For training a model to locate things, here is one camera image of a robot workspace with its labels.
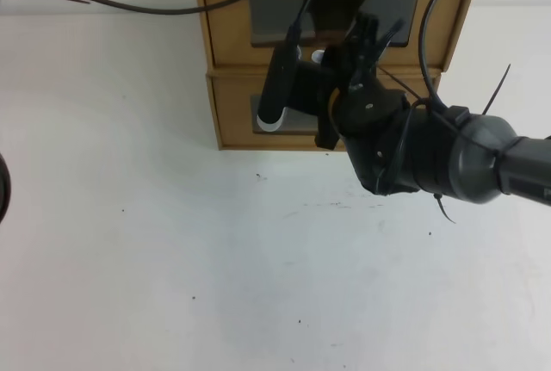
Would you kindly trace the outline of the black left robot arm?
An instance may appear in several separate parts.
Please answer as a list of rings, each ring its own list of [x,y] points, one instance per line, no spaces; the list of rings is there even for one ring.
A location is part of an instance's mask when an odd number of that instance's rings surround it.
[[[549,140],[521,137],[504,119],[465,107],[438,110],[404,83],[385,87],[376,66],[402,22],[385,34],[378,26],[359,15],[320,63],[298,63],[291,100],[316,116],[316,145],[343,143],[374,195],[425,191],[477,204],[517,195],[549,204]]]

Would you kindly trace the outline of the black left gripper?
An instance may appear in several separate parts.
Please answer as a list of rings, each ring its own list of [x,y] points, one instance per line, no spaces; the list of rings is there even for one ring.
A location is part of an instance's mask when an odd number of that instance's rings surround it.
[[[315,145],[344,143],[360,184],[374,195],[417,193],[400,181],[406,144],[400,140],[411,104],[388,90],[374,65],[405,22],[398,19],[378,40],[378,19],[358,12],[344,48],[329,46],[318,63],[301,61],[296,72],[296,110],[317,118]]]

